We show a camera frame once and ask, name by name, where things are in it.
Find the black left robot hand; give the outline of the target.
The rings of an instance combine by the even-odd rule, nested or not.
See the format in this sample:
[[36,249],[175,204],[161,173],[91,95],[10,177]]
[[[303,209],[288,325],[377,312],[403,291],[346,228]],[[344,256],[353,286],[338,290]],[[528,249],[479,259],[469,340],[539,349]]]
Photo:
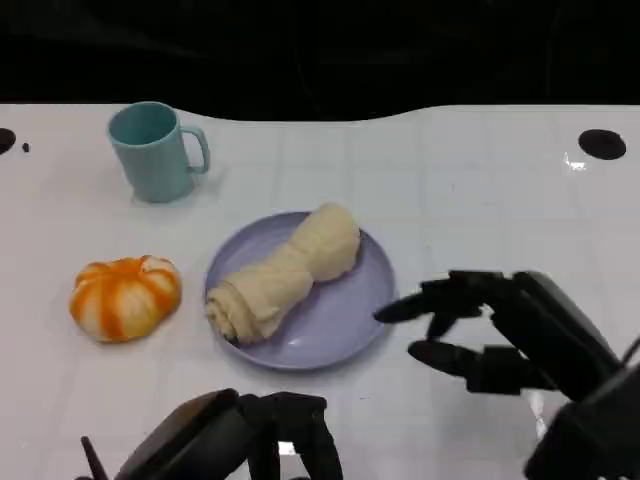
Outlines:
[[324,398],[224,389],[177,407],[134,450],[118,479],[225,479],[242,464],[252,479],[278,479],[279,444],[290,442],[308,479],[341,479]]

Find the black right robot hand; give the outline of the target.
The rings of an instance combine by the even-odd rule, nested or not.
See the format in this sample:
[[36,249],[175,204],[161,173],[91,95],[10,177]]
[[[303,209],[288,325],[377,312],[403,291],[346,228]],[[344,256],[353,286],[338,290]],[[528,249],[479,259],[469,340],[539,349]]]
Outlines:
[[[483,308],[507,340],[477,352],[444,342],[460,319],[478,318]],[[624,368],[593,322],[547,275],[520,271],[452,270],[422,283],[419,292],[374,314],[398,324],[429,314],[422,340],[409,354],[449,376],[462,378],[470,393],[518,396],[526,389],[559,391],[580,401]]]

